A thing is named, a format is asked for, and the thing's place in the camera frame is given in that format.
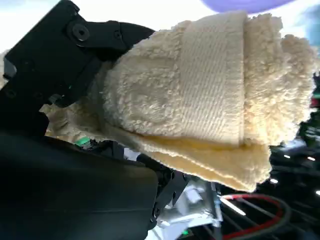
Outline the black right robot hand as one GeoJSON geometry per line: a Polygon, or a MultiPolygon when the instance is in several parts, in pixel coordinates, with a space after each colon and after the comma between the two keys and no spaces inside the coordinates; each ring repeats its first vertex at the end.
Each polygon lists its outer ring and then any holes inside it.
{"type": "Polygon", "coordinates": [[[104,141],[87,151],[45,135],[45,104],[85,95],[104,61],[115,61],[153,30],[88,22],[59,1],[5,56],[0,91],[0,237],[3,240],[143,240],[189,180],[104,141]]]}

